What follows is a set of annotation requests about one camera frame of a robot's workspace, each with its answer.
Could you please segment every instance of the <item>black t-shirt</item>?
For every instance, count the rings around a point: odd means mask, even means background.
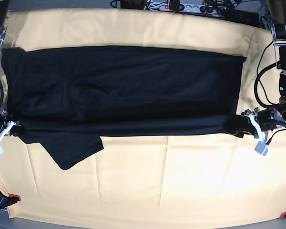
[[[245,57],[132,46],[3,49],[7,109],[27,144],[66,170],[103,149],[100,136],[224,132]]]

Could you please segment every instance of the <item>beige fabric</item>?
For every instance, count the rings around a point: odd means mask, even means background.
[[[271,41],[270,33],[241,24],[138,10],[11,13],[7,25],[4,46],[27,51],[120,44],[244,55],[238,112],[256,106],[256,66]],[[270,48],[261,67],[274,61]],[[278,73],[271,70],[262,79],[273,101],[279,98]],[[266,157],[254,152],[252,137],[102,140],[103,151],[63,171],[40,144],[6,137],[0,190],[22,198],[9,208],[10,216],[94,229],[202,229],[275,219],[286,212],[286,132],[275,137]]]

